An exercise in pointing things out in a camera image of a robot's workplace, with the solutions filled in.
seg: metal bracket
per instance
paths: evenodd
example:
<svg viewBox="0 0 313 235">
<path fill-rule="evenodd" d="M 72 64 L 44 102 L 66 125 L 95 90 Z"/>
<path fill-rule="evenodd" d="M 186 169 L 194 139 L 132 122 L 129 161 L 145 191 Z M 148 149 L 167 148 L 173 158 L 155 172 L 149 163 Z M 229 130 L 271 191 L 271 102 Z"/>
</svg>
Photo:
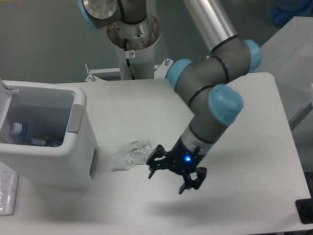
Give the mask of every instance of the metal bracket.
<svg viewBox="0 0 313 235">
<path fill-rule="evenodd" d="M 167 71 L 170 68 L 170 66 L 174 63 L 173 60 L 166 58 L 162 64 L 160 65 L 155 65 L 154 70 L 155 70 L 155 79 L 163 79 L 167 77 Z M 120 76 L 120 69 L 119 68 L 110 68 L 110 69 L 98 69 L 98 70 L 89 70 L 88 65 L 85 64 L 86 71 L 87 71 L 87 78 L 85 81 L 87 82 L 94 82 L 99 79 L 98 77 L 101 77 L 103 80 L 120 80 L 119 79 L 110 79 L 112 77 L 118 77 Z"/>
</svg>

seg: metal pipe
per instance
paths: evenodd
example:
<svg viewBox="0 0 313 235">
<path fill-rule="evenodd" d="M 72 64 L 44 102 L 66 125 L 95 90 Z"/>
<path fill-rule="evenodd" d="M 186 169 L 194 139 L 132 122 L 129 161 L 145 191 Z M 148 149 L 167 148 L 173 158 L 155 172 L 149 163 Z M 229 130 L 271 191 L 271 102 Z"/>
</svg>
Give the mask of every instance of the metal pipe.
<svg viewBox="0 0 313 235">
<path fill-rule="evenodd" d="M 218 0 L 184 0 L 209 50 L 237 32 Z"/>
</svg>

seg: bottle cap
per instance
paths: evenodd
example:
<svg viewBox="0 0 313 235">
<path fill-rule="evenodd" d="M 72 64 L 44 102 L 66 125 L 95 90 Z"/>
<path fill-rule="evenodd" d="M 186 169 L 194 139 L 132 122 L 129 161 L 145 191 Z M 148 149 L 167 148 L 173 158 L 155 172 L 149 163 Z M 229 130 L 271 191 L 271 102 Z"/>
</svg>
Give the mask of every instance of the bottle cap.
<svg viewBox="0 0 313 235">
<path fill-rule="evenodd" d="M 11 134 L 17 136 L 21 133 L 21 131 L 22 131 L 22 124 L 18 122 L 14 122 L 11 127 Z"/>
</svg>

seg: gray wall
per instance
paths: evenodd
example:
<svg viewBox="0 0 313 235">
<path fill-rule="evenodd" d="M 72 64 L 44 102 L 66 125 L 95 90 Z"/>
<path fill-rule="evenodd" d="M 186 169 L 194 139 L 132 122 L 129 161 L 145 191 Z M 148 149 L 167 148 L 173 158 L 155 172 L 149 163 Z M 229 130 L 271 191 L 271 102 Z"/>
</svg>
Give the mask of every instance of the gray wall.
<svg viewBox="0 0 313 235">
<path fill-rule="evenodd" d="M 118 67 L 106 29 L 90 32 L 77 0 L 23 0 L 0 2 L 0 77 L 3 80 L 48 83 L 81 82 L 90 69 Z M 158 17 L 162 34 L 156 46 L 156 64 L 164 58 L 196 62 L 208 51 L 182 0 L 147 0 Z M 259 44 L 277 30 L 270 21 L 273 0 L 223 0 L 243 38 Z"/>
</svg>

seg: white trash bin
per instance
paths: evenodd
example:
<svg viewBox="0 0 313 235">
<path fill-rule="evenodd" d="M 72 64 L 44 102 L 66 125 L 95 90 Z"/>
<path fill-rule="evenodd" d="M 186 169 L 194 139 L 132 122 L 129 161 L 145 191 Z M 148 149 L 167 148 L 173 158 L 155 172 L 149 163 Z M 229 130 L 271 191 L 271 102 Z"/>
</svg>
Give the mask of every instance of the white trash bin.
<svg viewBox="0 0 313 235">
<path fill-rule="evenodd" d="M 86 105 L 78 87 L 0 79 L 0 161 L 38 184 L 90 186 L 98 145 Z M 17 144 L 11 126 L 25 121 L 62 130 L 63 143 Z"/>
</svg>

